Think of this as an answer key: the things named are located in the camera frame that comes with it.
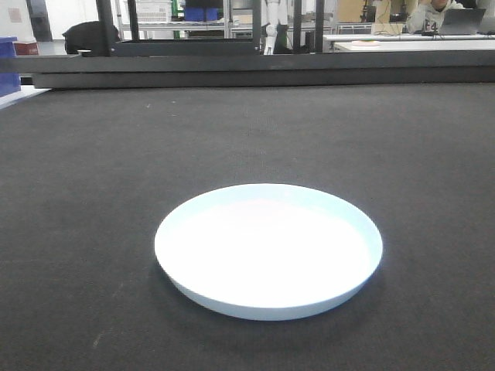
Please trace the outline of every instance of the red box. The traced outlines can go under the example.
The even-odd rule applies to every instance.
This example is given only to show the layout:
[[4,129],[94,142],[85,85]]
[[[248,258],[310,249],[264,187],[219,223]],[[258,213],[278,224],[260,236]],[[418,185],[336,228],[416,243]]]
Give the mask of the red box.
[[14,42],[15,54],[18,56],[38,56],[38,43]]

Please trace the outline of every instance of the white dish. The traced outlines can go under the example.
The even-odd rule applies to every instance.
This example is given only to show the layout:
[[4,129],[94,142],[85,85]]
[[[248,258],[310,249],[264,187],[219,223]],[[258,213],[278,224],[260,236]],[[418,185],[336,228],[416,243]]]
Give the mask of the white dish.
[[315,189],[236,185],[174,209],[155,236],[163,270],[182,293],[225,315],[302,318],[342,304],[382,255],[357,207]]
[[377,40],[354,40],[350,42],[354,46],[380,46],[381,43]]

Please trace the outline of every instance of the person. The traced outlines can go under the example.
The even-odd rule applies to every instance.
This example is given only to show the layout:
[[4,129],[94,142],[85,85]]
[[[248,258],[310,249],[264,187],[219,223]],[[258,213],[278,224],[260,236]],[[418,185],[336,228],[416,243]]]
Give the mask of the person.
[[409,33],[438,32],[449,9],[464,7],[455,0],[419,0],[418,7],[406,21]]

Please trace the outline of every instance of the blue storage box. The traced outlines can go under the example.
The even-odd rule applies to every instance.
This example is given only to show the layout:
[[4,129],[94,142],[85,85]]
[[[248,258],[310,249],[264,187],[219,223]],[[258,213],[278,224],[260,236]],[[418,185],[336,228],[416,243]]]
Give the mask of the blue storage box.
[[[204,10],[205,8],[194,8],[191,6],[184,7],[184,20],[186,21],[204,21]],[[217,21],[218,20],[218,9],[217,8],[206,8],[206,20],[207,21]]]
[[[0,58],[14,58],[16,37],[0,37]],[[18,73],[0,73],[0,97],[21,90]]]

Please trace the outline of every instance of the black bag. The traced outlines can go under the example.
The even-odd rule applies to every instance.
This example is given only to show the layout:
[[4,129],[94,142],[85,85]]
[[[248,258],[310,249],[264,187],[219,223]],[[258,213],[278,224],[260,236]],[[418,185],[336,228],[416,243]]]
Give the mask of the black bag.
[[[85,56],[106,56],[108,54],[103,41],[103,23],[100,21],[80,23],[70,27],[62,35],[65,38],[67,54],[77,54],[79,49],[91,50]],[[115,26],[114,40],[111,41],[120,41]]]

